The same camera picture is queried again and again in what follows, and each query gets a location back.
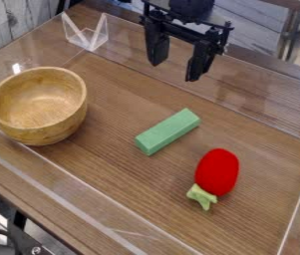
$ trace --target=green rectangular block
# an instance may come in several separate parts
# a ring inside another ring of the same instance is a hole
[[[140,133],[135,137],[135,144],[146,155],[152,155],[198,125],[198,116],[188,109],[183,109]]]

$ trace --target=red strawberry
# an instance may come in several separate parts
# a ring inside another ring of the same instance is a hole
[[[200,159],[194,175],[195,185],[186,196],[196,200],[204,210],[208,202],[216,202],[215,196],[226,194],[234,187],[238,168],[235,155],[222,148],[211,150]]]

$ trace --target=bowl rim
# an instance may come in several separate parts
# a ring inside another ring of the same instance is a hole
[[[39,70],[56,70],[56,71],[61,71],[65,72],[68,75],[71,75],[79,82],[80,88],[81,88],[81,96],[80,96],[80,101],[77,103],[77,106],[75,108],[75,110],[72,111],[72,113],[69,115],[67,115],[61,120],[56,121],[55,123],[47,124],[47,125],[41,125],[37,127],[16,127],[13,125],[10,125],[10,123],[2,121],[0,119],[0,124],[4,125],[8,128],[13,128],[13,129],[21,129],[21,130],[32,130],[32,129],[40,129],[40,128],[48,128],[52,127],[53,125],[61,123],[65,119],[68,119],[80,109],[81,105],[85,103],[85,97],[87,97],[87,87],[85,87],[85,83],[83,81],[83,79],[79,77],[77,74],[75,74],[72,71],[69,71],[68,69],[64,68],[57,68],[57,67],[37,67],[37,68],[31,68],[23,72],[20,72],[16,75],[12,75],[9,77],[6,77],[1,82],[0,82],[0,88],[4,86],[4,84],[12,80],[13,78],[16,78],[17,76],[24,75],[25,73],[29,73],[32,71],[39,71]]]

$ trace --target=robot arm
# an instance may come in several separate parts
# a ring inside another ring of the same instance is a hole
[[[215,55],[222,55],[227,43],[230,22],[211,13],[214,0],[143,0],[144,12],[140,23],[146,30],[147,57],[156,66],[167,58],[168,36],[192,44],[184,80],[194,82],[208,71]],[[200,34],[172,24],[204,24],[210,28]]]

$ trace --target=wooden bowl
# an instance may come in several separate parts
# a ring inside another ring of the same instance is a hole
[[[64,139],[77,129],[85,111],[85,84],[65,69],[35,68],[0,83],[0,129],[24,144]]]

